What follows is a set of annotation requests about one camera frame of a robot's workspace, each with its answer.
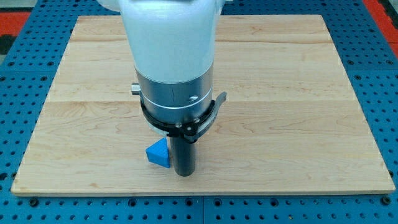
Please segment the blue pegboard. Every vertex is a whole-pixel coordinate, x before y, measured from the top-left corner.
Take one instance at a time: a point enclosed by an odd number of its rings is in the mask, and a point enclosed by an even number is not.
[[[12,179],[77,17],[115,14],[95,0],[39,0],[0,66],[0,223],[398,223],[397,193],[349,197],[13,196]],[[321,14],[398,184],[398,61],[360,0],[234,0],[225,5],[223,14]]]

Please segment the silver cylinder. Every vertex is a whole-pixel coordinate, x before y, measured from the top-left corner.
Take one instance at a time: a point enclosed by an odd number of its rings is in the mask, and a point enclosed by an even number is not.
[[[169,124],[192,122],[210,106],[213,94],[213,65],[206,73],[181,83],[150,80],[136,71],[141,100],[157,120]]]

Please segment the wood plank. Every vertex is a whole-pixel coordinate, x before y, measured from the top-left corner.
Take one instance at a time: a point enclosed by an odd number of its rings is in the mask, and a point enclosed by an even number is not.
[[[118,16],[79,17],[12,186],[19,196],[387,194],[395,187],[322,17],[222,16],[214,89],[228,92],[180,177],[129,93]]]

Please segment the blue block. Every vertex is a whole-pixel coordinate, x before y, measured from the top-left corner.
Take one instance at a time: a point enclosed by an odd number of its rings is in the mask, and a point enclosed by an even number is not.
[[[149,162],[170,168],[169,150],[167,149],[167,140],[162,138],[155,144],[149,146],[146,150]]]

